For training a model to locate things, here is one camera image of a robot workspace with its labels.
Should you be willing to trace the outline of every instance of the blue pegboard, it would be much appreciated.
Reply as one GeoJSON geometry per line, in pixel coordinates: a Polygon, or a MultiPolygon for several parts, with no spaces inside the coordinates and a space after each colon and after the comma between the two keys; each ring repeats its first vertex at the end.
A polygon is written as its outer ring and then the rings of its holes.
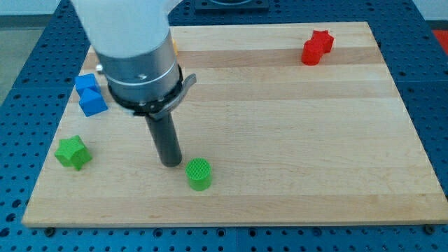
{"type": "MultiPolygon", "coordinates": [[[[368,21],[436,174],[448,189],[447,57],[409,0],[269,0],[269,11],[195,14],[173,25],[368,21]]],[[[0,108],[0,251],[448,251],[448,226],[93,230],[20,224],[89,42],[62,0],[0,108]]]]}

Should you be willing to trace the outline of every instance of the green block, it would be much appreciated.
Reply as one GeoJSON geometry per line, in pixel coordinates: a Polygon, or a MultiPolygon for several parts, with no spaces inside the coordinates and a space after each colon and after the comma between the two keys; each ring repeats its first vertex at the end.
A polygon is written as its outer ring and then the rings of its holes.
{"type": "Polygon", "coordinates": [[[79,136],[73,136],[70,139],[60,139],[55,157],[63,166],[75,167],[78,171],[81,170],[86,162],[92,159],[89,150],[79,136]]]}
{"type": "Polygon", "coordinates": [[[185,173],[193,190],[202,191],[211,185],[211,165],[204,158],[196,157],[190,160],[185,173]]]}

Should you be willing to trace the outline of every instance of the blue cube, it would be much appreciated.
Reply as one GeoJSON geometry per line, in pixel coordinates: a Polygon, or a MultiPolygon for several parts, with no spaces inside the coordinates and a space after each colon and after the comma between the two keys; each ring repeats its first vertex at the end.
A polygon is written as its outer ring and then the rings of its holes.
{"type": "Polygon", "coordinates": [[[96,113],[107,110],[106,102],[101,94],[86,88],[79,100],[79,106],[82,108],[85,116],[93,116],[96,113]]]}
{"type": "Polygon", "coordinates": [[[97,79],[93,73],[85,74],[83,76],[78,76],[75,78],[75,88],[76,91],[81,97],[83,95],[84,90],[90,89],[101,94],[101,89],[99,88],[97,79]]]}

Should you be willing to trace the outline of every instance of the black cylindrical rod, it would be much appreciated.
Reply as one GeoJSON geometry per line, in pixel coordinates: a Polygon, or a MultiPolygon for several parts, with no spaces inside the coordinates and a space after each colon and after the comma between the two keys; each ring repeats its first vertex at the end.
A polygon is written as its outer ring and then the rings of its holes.
{"type": "Polygon", "coordinates": [[[182,152],[171,114],[159,120],[154,120],[149,115],[145,118],[162,164],[166,167],[175,167],[180,164],[182,152]]]}

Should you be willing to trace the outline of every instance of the wooden board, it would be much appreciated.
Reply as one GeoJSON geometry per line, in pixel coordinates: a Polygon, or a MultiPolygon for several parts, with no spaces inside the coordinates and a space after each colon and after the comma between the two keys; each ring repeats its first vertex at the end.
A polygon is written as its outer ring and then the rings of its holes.
{"type": "MultiPolygon", "coordinates": [[[[447,223],[448,203],[365,22],[173,27],[198,83],[173,117],[183,163],[165,168],[143,118],[117,105],[86,118],[73,92],[29,201],[29,227],[447,223]],[[300,62],[313,29],[333,51],[300,62]],[[63,168],[58,140],[94,159],[63,168]],[[213,166],[188,187],[193,157],[213,166]]],[[[91,50],[82,74],[95,71],[91,50]]]]}

